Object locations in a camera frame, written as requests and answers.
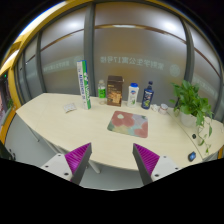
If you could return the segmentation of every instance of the cup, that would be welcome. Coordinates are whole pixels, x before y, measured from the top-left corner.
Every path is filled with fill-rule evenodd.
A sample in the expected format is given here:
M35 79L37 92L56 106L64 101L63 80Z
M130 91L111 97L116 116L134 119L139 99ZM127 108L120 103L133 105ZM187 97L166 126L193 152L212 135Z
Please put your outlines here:
M166 114L168 110L168 106L166 104L161 104L160 108L159 108L159 113L160 114Z

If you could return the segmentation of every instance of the bottle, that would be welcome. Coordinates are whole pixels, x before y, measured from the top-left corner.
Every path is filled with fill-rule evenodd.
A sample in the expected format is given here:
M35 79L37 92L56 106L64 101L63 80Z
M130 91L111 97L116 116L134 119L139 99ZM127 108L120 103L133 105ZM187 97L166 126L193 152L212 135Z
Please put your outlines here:
M105 104L106 103L106 85L103 80L99 81L98 84L98 95L100 98L100 104Z
M135 107L137 96L138 96L138 84L137 83L131 83L129 86L129 92L128 92L128 107Z
M142 108L148 110L150 108L150 104L152 102L152 97L154 95L154 91L152 90L152 81L149 81L149 86L144 89L143 99L142 99Z

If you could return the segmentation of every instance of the frosted glass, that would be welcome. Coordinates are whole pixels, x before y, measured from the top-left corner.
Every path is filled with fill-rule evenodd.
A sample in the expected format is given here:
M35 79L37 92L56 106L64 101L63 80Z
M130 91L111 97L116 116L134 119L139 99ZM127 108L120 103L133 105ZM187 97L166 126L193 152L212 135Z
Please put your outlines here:
M221 72L219 61L215 55L215 52L212 50L207 41L193 27L190 25L188 25L188 27L190 28L192 34L194 47L197 48L211 62L220 75Z
M219 106L219 109L216 113L215 119L222 122L223 118L224 118L224 86L222 87L222 99L221 99L221 104Z
M94 44L95 87L109 75L122 76L123 100L131 82L139 84L137 101L151 80L153 102L165 103L173 96L171 82L181 84L186 67L186 45L176 38L140 29L97 29Z
M86 7L69 13L47 27L42 34L41 49L74 31L84 29Z
M41 52L48 93L80 94L77 61L84 59L83 37L80 31Z
M29 95L28 95L28 92L26 90L26 86L25 86L25 82L24 82L24 79L23 79L23 69L22 69L22 56L20 57L19 61L18 61L18 78L19 78L19 84L20 84L20 87L21 87L21 91L22 91L22 94L23 94L23 97L25 99L25 102L28 102L30 100L29 98Z
M208 102L214 112L218 100L220 78L211 65L197 52L195 52L195 67L192 83L199 83L199 96L208 98Z
M105 24L155 27L186 40L178 17L154 6L133 2L110 2L96 5L95 26Z
M35 38L27 47L25 51L25 67L26 80L32 98L35 98L43 93L36 68L36 47L37 38Z

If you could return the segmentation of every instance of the placemat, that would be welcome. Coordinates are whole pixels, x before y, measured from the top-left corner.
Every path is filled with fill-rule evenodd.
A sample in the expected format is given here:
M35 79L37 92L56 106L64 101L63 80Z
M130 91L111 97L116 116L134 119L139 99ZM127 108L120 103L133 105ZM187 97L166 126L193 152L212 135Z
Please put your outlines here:
M107 129L121 134L147 138L148 118L138 114L115 111Z

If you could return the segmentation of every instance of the wooden tabletop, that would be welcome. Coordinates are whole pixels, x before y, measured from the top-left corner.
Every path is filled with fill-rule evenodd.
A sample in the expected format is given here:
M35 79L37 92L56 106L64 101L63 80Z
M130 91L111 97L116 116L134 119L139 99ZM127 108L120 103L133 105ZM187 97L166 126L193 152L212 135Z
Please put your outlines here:
M188 137L191 139L192 143L195 145L195 147L197 148L197 151L199 152L199 154L201 155L203 159L206 158L208 155L211 155L217 152L224 145L224 128L221 122L216 120L212 120L211 122L210 118L208 117L205 118L207 123L211 122L211 127L212 127L212 134L209 137L209 125L205 122L205 127L201 131L201 134L200 134L202 137L207 134L205 141L207 144L211 144L211 148L209 149L209 154L207 154L206 145L203 144L202 146L199 146L200 138L198 137L198 129L197 129L198 127L196 127L195 124L192 125L194 127L184 126L182 122L180 121L180 116L175 117L172 108L168 109L168 113L177 122L177 124L184 130L184 132L188 135Z
M140 103L135 108L129 108L125 101L121 107L116 107L100 105L98 97L90 97L90 100L92 108L85 110L80 95L44 93L16 112L30 128L67 151L91 142L90 159L100 164L138 170L132 154L133 143L159 156L167 155L181 168L202 161L195 144L170 114L144 110ZM70 103L74 103L77 110L65 113L63 106ZM147 116L148 137L140 138L107 130L115 111ZM193 151L197 156L193 162L189 162L188 155Z

